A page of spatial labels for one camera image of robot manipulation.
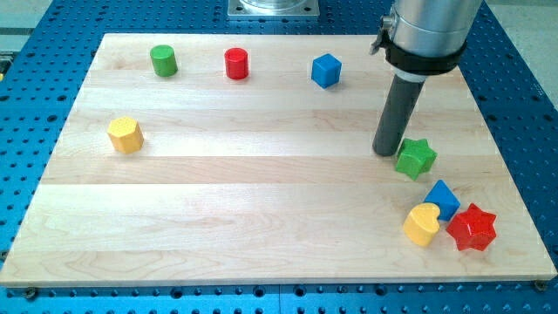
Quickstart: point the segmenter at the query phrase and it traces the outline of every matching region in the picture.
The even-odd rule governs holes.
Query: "silver cylinder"
[[[252,5],[256,8],[269,9],[269,10],[285,10],[285,9],[292,8],[303,2],[303,0],[241,0],[241,1],[249,5]]]
[[[482,0],[395,0],[391,41],[421,57],[458,51],[473,25]]]

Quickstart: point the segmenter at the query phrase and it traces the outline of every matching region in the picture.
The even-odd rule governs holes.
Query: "wooden tabletop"
[[[411,181],[371,142],[393,72],[371,36],[107,34],[22,223],[0,283],[145,286],[550,279],[556,275],[459,69],[429,78],[405,137],[439,157]],[[153,73],[170,44],[179,71]],[[232,81],[223,53],[248,51]],[[310,80],[314,58],[341,82]],[[137,153],[112,148],[135,118]],[[498,217],[486,251],[428,248],[403,233],[443,179]]]

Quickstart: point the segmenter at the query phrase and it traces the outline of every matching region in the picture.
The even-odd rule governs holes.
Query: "toy block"
[[[438,154],[429,146],[428,141],[404,139],[398,152],[395,170],[407,174],[413,181],[419,174],[430,171]]]
[[[439,231],[439,207],[423,203],[411,209],[403,223],[403,231],[415,244],[428,246]]]
[[[457,197],[443,180],[438,180],[430,193],[425,198],[425,202],[438,205],[440,214],[439,219],[445,222],[452,220],[453,215],[461,206]]]
[[[244,79],[248,76],[248,53],[242,48],[225,51],[225,70],[230,79]]]
[[[173,76],[178,71],[173,47],[167,44],[154,46],[150,51],[151,63],[155,74],[166,78]]]
[[[457,243],[457,249],[477,249],[483,251],[496,238],[494,230],[495,214],[482,211],[471,203],[469,209],[453,217],[446,231]]]
[[[315,58],[312,63],[312,80],[323,89],[339,82],[341,75],[341,61],[329,53],[320,58]]]
[[[143,134],[138,121],[122,117],[111,121],[108,127],[108,136],[111,138],[114,149],[124,154],[137,152],[143,146]]]

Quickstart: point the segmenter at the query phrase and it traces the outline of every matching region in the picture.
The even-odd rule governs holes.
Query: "wood grain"
[[[411,181],[371,141],[392,71],[373,37],[107,34],[71,110],[0,283],[145,286],[550,279],[556,270],[458,70],[429,78],[406,136],[439,153]],[[179,72],[153,74],[156,44]],[[223,75],[242,46],[251,73]],[[342,80],[322,90],[313,58]],[[116,153],[111,119],[146,143]],[[485,252],[442,230],[426,248],[402,232],[444,179],[464,210],[498,218]]]

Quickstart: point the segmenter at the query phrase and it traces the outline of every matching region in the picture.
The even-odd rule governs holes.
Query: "green cylinder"
[[[159,75],[160,77],[170,77],[178,71],[173,47],[167,44],[154,46],[151,50],[150,55],[155,74]]]

